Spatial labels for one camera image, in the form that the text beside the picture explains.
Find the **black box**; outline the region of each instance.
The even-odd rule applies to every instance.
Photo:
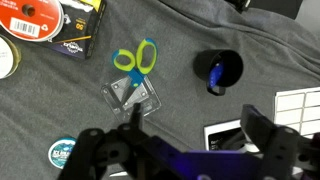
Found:
[[[106,7],[104,0],[60,1],[64,11],[64,25],[61,32],[42,46],[55,51],[87,59],[92,55],[96,35]]]

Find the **round lid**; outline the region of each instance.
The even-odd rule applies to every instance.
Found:
[[[8,43],[0,37],[0,79],[5,78],[13,66],[13,53]]]
[[[56,141],[49,149],[48,158],[52,165],[62,169],[76,144],[74,138],[61,138]]]

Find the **scissors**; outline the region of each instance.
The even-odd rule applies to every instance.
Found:
[[[147,46],[153,47],[153,57],[149,66],[142,66],[143,50]],[[117,60],[119,56],[125,56],[129,58],[130,63],[127,65],[121,64]],[[151,38],[145,38],[141,41],[136,53],[136,57],[134,57],[134,55],[126,49],[118,49],[112,54],[113,65],[118,69],[127,72],[131,79],[128,90],[122,96],[123,98],[121,99],[121,104],[125,104],[135,92],[137,87],[139,87],[140,84],[144,81],[144,77],[153,69],[157,61],[157,57],[158,48],[154,40],[152,40]]]

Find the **scissor blade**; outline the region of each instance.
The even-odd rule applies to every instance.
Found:
[[[121,105],[124,105],[132,96],[132,94],[136,91],[137,88],[129,86],[128,89],[123,93],[121,99]]]

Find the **green scissors handle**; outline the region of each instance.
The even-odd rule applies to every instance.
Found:
[[[143,50],[147,46],[153,47],[154,53],[149,66],[145,67],[145,66],[142,66]],[[117,60],[117,57],[119,56],[128,57],[130,60],[130,63],[127,65],[121,64]],[[158,56],[158,48],[156,43],[152,39],[146,38],[142,40],[142,42],[140,43],[136,53],[136,57],[134,57],[134,55],[128,50],[119,49],[113,53],[112,62],[118,69],[122,71],[126,71],[128,73],[128,75],[132,79],[131,86],[138,87],[143,82],[144,76],[153,69],[157,61],[157,56]]]
[[[153,47],[154,53],[153,53],[153,57],[152,57],[150,65],[147,67],[143,67],[142,66],[143,50],[147,46]],[[153,69],[153,67],[157,61],[157,56],[158,56],[158,48],[157,48],[156,43],[150,38],[144,39],[140,43],[138,50],[137,50],[137,55],[136,55],[137,67],[142,74],[148,74]]]
[[[153,57],[152,57],[150,65],[147,67],[143,67],[142,66],[143,50],[147,46],[153,47],[154,53],[153,53]],[[120,62],[117,61],[118,56],[128,57],[130,60],[130,63],[127,65],[121,64]],[[119,49],[113,53],[112,62],[118,69],[120,69],[122,71],[126,71],[126,72],[131,71],[135,66],[137,66],[138,70],[142,74],[146,75],[153,69],[153,67],[157,61],[157,56],[158,56],[158,48],[157,48],[156,43],[151,38],[146,38],[141,41],[141,43],[138,47],[137,53],[136,53],[136,57],[134,57],[134,55],[126,49]]]

